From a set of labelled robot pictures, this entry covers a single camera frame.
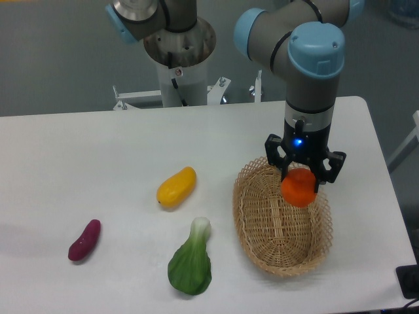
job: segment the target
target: purple sweet potato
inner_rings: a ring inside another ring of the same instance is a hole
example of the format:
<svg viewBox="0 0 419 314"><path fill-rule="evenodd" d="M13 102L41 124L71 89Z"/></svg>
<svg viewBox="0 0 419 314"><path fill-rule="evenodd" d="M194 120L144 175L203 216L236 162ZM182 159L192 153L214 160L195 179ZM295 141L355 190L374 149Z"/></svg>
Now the purple sweet potato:
<svg viewBox="0 0 419 314"><path fill-rule="evenodd" d="M78 262L88 256L98 243L100 229L99 220L93 219L90 221L80 237L70 246L68 258L74 262Z"/></svg>

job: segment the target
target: bok choy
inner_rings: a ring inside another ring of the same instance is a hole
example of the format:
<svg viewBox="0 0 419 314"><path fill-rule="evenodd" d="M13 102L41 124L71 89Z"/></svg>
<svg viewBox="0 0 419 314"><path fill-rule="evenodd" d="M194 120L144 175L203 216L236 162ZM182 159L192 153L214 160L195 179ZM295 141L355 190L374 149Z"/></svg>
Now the bok choy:
<svg viewBox="0 0 419 314"><path fill-rule="evenodd" d="M207 254L210 221L198 217L192 221L188 240L175 252L168 264L173 288L190 295L203 293L211 283L211 261Z"/></svg>

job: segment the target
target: light blue joint cap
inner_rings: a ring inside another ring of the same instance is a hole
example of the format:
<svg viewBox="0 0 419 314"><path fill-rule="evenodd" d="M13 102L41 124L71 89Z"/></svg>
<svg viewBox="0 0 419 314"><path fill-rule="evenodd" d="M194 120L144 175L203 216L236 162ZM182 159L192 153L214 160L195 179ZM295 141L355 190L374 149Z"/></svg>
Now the light blue joint cap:
<svg viewBox="0 0 419 314"><path fill-rule="evenodd" d="M265 11L257 8L247 10L242 14L241 17L239 17L236 22L236 26L234 27L234 45L238 51L240 51L245 57L249 59L250 57L247 53L247 44L249 42L251 27L262 12Z"/></svg>
<svg viewBox="0 0 419 314"><path fill-rule="evenodd" d="M343 69L345 36L332 24L308 22L296 27L289 37L291 63L314 79L331 79Z"/></svg>
<svg viewBox="0 0 419 314"><path fill-rule="evenodd" d="M348 22L355 20L364 11L365 0L349 0Z"/></svg>
<svg viewBox="0 0 419 314"><path fill-rule="evenodd" d="M105 7L106 13L108 17L111 19L111 22L113 26L117 29L119 32L119 35L122 37L122 40L126 44L133 44L136 43L137 40L132 36L130 31L125 27L125 25L121 22L115 11L112 9L111 5L107 5Z"/></svg>

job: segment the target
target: black cable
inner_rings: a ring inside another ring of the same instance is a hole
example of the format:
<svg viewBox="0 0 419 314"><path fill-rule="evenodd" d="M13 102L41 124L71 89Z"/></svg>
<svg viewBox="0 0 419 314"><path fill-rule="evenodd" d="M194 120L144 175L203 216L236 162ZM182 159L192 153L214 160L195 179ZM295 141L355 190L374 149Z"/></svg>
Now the black cable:
<svg viewBox="0 0 419 314"><path fill-rule="evenodd" d="M323 23L323 18L321 17L321 12L319 10L319 8L317 8L317 6L311 2L310 0L303 0L305 3L307 3L308 5L310 5L310 8L313 9L314 13L317 16L317 19L320 23Z"/></svg>
<svg viewBox="0 0 419 314"><path fill-rule="evenodd" d="M168 68L173 69L173 54L169 51L168 52ZM176 78L172 78L172 85L175 88L177 95L179 96L179 99L182 103L183 107L188 107L188 103L186 102L185 98L182 96L181 91L179 90L179 85L177 85Z"/></svg>
<svg viewBox="0 0 419 314"><path fill-rule="evenodd" d="M419 298L416 298L416 299L410 301L409 303L407 303L405 306L403 306L403 308L401 309L402 314L407 313L407 308L409 306L411 306L413 303L416 303L417 301L419 301Z"/></svg>
<svg viewBox="0 0 419 314"><path fill-rule="evenodd" d="M292 33L292 31L289 31L284 36L282 36L282 38L276 43L275 48L273 49L273 51L272 51L272 53L270 55L269 68L270 68L270 71L272 73L274 72L274 62L275 62L276 54L278 53L278 50L280 49L280 46L290 36L291 33Z"/></svg>

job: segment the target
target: yellow mango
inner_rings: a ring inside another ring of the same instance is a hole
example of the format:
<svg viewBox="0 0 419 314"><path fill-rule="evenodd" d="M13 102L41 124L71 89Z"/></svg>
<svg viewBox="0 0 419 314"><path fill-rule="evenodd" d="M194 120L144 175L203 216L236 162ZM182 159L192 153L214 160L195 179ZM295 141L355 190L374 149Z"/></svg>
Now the yellow mango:
<svg viewBox="0 0 419 314"><path fill-rule="evenodd" d="M192 193L195 185L195 170L185 167L160 185L156 195L157 201L166 208L176 207Z"/></svg>

